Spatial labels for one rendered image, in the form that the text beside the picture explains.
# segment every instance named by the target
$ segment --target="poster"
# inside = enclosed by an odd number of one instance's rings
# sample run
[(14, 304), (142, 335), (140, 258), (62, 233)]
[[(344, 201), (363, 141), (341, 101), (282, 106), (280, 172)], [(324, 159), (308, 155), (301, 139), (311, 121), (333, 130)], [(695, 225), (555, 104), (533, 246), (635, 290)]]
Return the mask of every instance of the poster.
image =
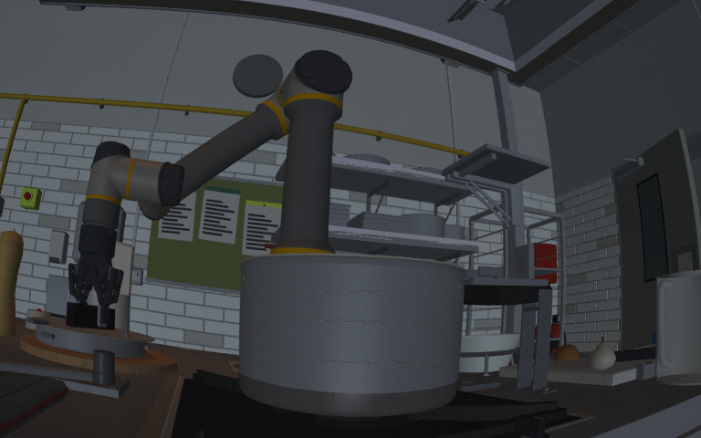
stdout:
[(238, 190), (205, 186), (199, 239), (234, 245), (240, 201)]
[(171, 211), (159, 221), (159, 239), (180, 240), (183, 242), (193, 241), (196, 199), (197, 192), (190, 194), (190, 196), (171, 208)]
[(241, 254), (244, 256), (270, 254), (266, 244), (270, 244), (270, 237), (280, 227), (282, 204), (246, 201), (245, 213), (244, 245)]

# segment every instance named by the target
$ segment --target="yellow pipe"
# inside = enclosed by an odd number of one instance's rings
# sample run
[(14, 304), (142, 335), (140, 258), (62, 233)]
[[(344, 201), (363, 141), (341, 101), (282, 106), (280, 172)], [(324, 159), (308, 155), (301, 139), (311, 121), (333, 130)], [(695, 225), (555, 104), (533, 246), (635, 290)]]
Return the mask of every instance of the yellow pipe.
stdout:
[[(84, 103), (89, 105), (111, 105), (114, 107), (131, 107), (131, 108), (146, 108), (153, 110), (175, 110), (175, 111), (190, 111), (190, 112), (202, 112), (205, 114), (222, 114), (226, 116), (237, 116), (245, 117), (251, 114), (250, 111), (239, 111), (236, 109), (217, 109), (217, 108), (207, 108), (207, 107), (189, 107), (186, 105), (170, 105), (166, 103), (146, 103), (146, 102), (130, 102), (127, 100), (103, 100), (103, 99), (81, 99), (81, 98), (57, 98), (52, 96), (35, 96), (27, 94), (7, 94), (0, 93), (0, 99), (24, 99), (24, 100), (40, 100), (45, 102), (64, 102), (64, 103)], [(409, 137), (403, 137), (401, 135), (388, 134), (386, 132), (379, 132), (378, 130), (365, 130), (364, 128), (355, 128), (347, 125), (339, 125), (334, 123), (333, 127), (337, 130), (346, 130), (348, 132), (355, 132), (358, 134), (371, 135), (373, 137), (380, 137), (383, 139), (402, 141), (404, 143), (415, 144), (417, 146), (424, 146), (425, 148), (436, 149), (438, 151), (455, 153), (457, 155), (468, 155), (470, 152), (461, 151), (459, 149), (448, 148), (447, 146), (442, 146), (440, 144), (431, 143), (428, 141), (421, 141), (410, 139)]]
[(15, 124), (12, 125), (12, 130), (10, 131), (10, 141), (7, 142), (7, 149), (5, 150), (5, 159), (3, 160), (3, 168), (0, 170), (0, 188), (3, 187), (3, 181), (5, 180), (5, 171), (7, 170), (7, 163), (10, 161), (10, 151), (12, 150), (12, 143), (15, 142), (15, 134), (17, 134), (17, 127), (19, 127), (19, 120), (22, 118), (22, 111), (25, 110), (26, 99), (20, 98), (19, 109), (17, 110), (17, 116), (15, 117)]

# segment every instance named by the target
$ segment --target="green bulletin board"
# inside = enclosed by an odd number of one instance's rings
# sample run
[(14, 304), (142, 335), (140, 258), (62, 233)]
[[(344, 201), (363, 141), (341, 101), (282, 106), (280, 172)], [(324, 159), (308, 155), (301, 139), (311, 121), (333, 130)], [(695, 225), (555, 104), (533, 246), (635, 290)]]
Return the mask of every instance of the green bulletin board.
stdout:
[(241, 262), (270, 254), (282, 184), (212, 180), (152, 221), (148, 277), (241, 290)]

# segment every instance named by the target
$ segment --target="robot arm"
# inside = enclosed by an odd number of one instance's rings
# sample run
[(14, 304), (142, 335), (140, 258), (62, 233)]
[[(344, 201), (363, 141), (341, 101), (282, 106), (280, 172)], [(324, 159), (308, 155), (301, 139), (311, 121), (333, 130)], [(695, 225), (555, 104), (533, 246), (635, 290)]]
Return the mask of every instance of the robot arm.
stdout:
[(327, 232), (333, 122), (340, 118), (343, 93), (351, 81), (351, 69), (340, 57), (322, 50), (308, 52), (254, 113), (176, 164), (132, 159), (126, 145), (113, 141), (98, 146), (83, 210), (80, 259), (78, 266), (68, 266), (70, 294), (85, 304), (95, 287), (98, 325), (107, 327), (109, 306), (119, 299), (123, 278), (111, 265), (121, 200), (138, 201), (146, 217), (160, 220), (249, 152), (285, 136), (290, 126), (294, 130), (288, 142), (288, 164), (298, 169), (298, 177), (288, 184), (291, 179), (286, 176), (283, 197), (290, 202), (283, 204), (281, 239), (276, 247), (281, 246), (278, 252), (283, 253), (332, 253)]

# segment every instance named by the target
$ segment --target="red box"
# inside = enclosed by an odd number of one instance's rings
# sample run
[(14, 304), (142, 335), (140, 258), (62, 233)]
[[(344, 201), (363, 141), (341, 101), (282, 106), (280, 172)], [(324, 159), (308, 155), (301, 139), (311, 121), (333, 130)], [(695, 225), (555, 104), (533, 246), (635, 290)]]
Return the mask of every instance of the red box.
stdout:
[[(535, 267), (546, 267), (554, 269), (558, 267), (558, 248), (551, 244), (533, 244), (533, 258)], [(553, 284), (558, 282), (558, 273), (546, 274), (537, 276), (538, 279), (546, 279), (548, 283)]]

